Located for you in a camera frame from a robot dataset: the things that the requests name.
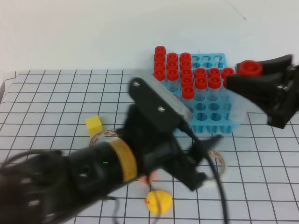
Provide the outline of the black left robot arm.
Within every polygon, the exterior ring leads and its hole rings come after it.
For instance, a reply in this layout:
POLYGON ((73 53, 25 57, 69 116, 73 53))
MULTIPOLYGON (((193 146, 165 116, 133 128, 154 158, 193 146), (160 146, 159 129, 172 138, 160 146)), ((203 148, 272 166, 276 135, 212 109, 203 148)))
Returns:
POLYGON ((9 158, 0 167, 1 223, 61 224, 160 168, 196 190, 207 180, 196 167, 221 139, 194 138, 183 151, 173 133, 157 130, 135 105, 116 132, 117 138, 68 156, 33 150, 9 158))

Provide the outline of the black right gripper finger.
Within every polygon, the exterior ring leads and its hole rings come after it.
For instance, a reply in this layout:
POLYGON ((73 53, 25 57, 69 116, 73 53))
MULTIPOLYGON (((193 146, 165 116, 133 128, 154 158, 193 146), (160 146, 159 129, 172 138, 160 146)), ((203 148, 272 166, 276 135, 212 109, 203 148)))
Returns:
POLYGON ((263 68, 261 75, 285 72, 287 70, 287 68, 289 66, 291 66, 292 58, 293 58, 292 55, 285 55, 285 56, 270 59, 270 60, 257 61, 262 65, 262 68, 263 68))
POLYGON ((277 86, 281 82, 282 75, 281 72, 255 77, 232 75, 227 77, 227 88, 237 94, 237 82, 241 81, 241 79, 246 79, 249 92, 245 98, 257 105, 264 113, 268 114, 274 104, 277 86))

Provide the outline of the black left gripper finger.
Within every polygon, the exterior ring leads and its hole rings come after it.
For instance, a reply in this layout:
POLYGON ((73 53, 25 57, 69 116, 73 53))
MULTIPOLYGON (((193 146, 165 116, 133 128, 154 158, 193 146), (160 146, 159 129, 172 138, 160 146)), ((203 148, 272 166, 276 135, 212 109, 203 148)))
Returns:
POLYGON ((216 135, 206 140, 200 140, 194 134, 188 134, 192 139, 192 145, 187 151, 187 168, 195 168, 201 162, 202 159, 206 159, 209 156, 209 152, 216 146, 221 140, 221 135, 216 135))

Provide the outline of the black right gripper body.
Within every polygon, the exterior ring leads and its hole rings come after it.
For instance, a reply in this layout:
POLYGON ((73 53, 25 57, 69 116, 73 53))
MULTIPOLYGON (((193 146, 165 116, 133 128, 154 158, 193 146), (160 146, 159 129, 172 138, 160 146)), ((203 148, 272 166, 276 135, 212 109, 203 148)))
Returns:
POLYGON ((299 110, 299 66, 287 67, 282 75, 274 98, 274 104, 267 114, 267 124, 283 129, 299 110))

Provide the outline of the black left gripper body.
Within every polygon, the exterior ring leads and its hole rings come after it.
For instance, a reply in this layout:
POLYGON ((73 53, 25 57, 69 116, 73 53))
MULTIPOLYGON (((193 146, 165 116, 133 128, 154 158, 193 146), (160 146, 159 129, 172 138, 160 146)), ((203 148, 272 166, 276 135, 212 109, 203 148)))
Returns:
POLYGON ((201 187, 205 181, 205 174, 196 170, 203 159, 199 145, 193 142, 184 151, 172 132, 159 131, 135 105, 129 106, 124 125, 117 133, 132 149, 138 178, 161 168, 191 191, 201 187))

